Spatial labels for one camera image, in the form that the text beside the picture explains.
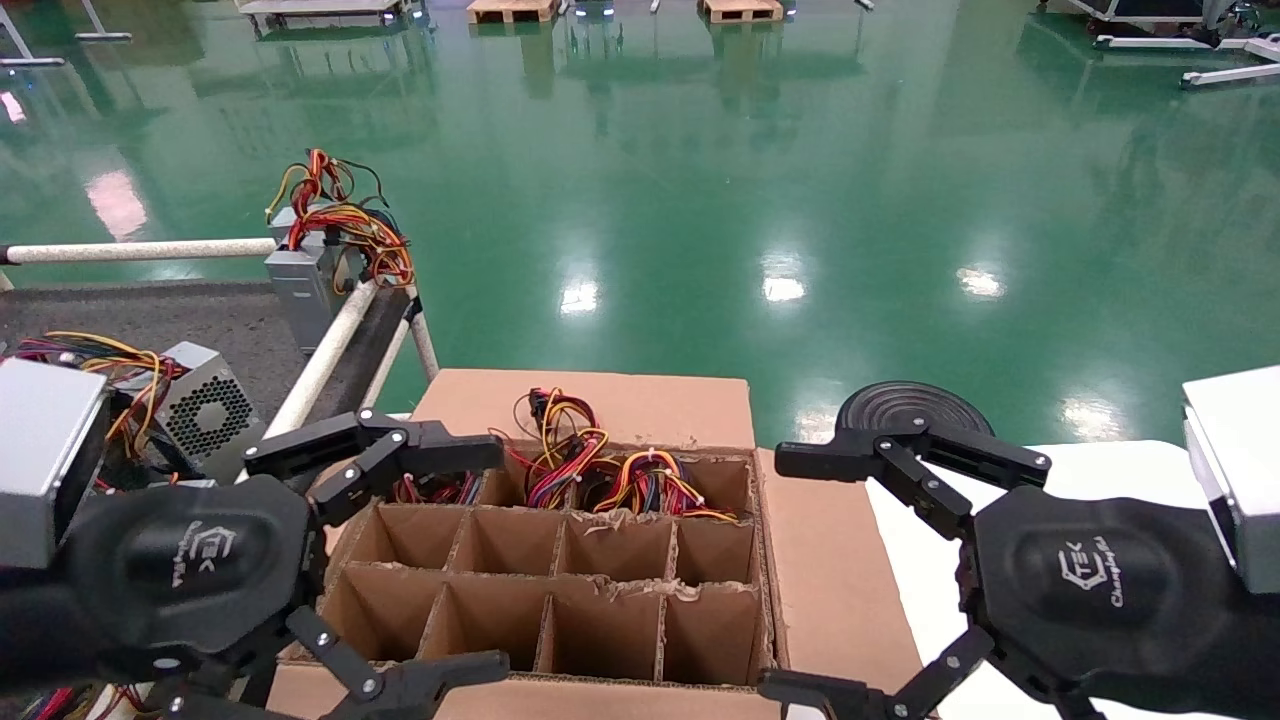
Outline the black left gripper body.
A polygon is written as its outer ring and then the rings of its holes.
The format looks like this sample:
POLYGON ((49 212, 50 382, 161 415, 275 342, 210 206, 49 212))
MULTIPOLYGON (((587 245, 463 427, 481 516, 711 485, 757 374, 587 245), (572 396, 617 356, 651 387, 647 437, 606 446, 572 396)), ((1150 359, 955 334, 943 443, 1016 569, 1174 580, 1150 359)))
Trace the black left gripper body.
POLYGON ((91 498, 47 568, 3 569, 3 691, 251 673, 326 562, 312 505, 269 477, 91 498))

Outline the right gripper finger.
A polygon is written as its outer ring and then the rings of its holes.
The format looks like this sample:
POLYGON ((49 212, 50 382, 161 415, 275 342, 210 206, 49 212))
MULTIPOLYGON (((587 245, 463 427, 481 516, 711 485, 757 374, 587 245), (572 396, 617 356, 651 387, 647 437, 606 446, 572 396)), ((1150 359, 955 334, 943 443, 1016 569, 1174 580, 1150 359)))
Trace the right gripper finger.
POLYGON ((785 706, 817 708, 827 719, 925 719, 995 650, 995 639, 988 632, 970 626, 895 693, 864 682, 771 669, 760 674, 758 694, 785 706))
POLYGON ((1020 532, 1053 536, 1044 515, 1043 491, 1051 461, 1023 446, 950 424, 922 421, 890 429, 838 427, 824 445, 783 442, 774 448, 774 470, 782 477, 878 482, 911 509, 937 536, 977 542, 982 536, 1020 532), (1004 489, 1004 497, 980 520, 966 496, 941 479, 933 466, 1004 489))

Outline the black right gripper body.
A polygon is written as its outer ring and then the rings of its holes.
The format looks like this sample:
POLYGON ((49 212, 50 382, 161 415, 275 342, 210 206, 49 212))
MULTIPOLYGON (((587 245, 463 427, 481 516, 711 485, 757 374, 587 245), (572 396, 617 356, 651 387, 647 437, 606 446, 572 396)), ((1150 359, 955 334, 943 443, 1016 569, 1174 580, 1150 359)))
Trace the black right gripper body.
POLYGON ((1277 596, 1251 593, 1210 515, 1018 488, 972 520, 963 607, 1033 700, 1275 719, 1277 596))

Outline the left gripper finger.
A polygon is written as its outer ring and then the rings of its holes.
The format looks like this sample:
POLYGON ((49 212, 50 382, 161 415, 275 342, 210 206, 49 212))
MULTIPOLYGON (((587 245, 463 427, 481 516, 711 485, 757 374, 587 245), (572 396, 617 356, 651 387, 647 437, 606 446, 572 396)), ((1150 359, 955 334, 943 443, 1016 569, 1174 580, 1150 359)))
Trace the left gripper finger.
POLYGON ((244 470, 278 479, 307 500, 317 523, 339 527, 406 477, 477 474, 499 468, 494 434, 453 436, 442 421, 407 421, 362 409, 260 441, 244 470))
MULTIPOLYGON (((326 714, 329 719, 433 719, 454 689, 503 682, 509 656, 499 650, 415 660, 378 669, 346 643, 310 606, 279 612, 262 630, 232 647, 236 660, 250 651, 273 660, 292 642, 300 642, 346 688, 347 693, 326 714)), ((163 719, 279 719, 256 705, 230 700, 219 692, 233 684, 243 669, 218 660, 187 680, 159 682, 163 719)))

